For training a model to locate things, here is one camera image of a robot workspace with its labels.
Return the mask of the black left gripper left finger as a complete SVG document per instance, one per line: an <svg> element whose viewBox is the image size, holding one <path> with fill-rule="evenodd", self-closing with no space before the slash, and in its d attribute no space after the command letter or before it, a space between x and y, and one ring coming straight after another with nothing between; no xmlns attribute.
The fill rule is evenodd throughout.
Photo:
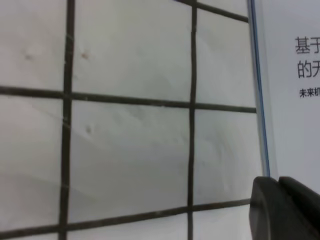
<svg viewBox="0 0 320 240"><path fill-rule="evenodd" d="M249 208L253 240L299 240L300 216L278 182L270 177L253 181Z"/></svg>

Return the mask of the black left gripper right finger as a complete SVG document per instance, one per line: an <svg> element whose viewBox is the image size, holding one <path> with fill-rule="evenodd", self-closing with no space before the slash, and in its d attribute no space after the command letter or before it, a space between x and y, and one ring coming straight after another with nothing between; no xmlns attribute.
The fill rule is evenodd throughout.
<svg viewBox="0 0 320 240"><path fill-rule="evenodd" d="M320 195L298 180L281 176L278 183L288 194L298 212L304 217L304 223L320 239Z"/></svg>

